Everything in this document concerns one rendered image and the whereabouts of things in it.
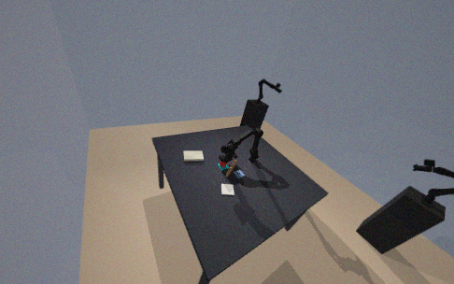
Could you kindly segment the light brown wooden plank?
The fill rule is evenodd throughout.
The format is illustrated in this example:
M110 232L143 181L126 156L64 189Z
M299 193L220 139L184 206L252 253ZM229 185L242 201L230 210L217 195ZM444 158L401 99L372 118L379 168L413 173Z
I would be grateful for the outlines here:
M226 177L228 177L230 175L230 173L232 172L232 170L234 169L235 165L237 163L237 160L235 160L233 162L233 164L231 165L231 167L228 169L227 173L226 173Z

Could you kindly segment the cream flat bar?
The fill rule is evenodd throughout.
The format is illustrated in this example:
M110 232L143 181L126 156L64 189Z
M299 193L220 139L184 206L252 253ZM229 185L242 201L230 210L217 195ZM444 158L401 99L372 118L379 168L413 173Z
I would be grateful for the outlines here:
M183 151L184 162L203 161L202 151Z

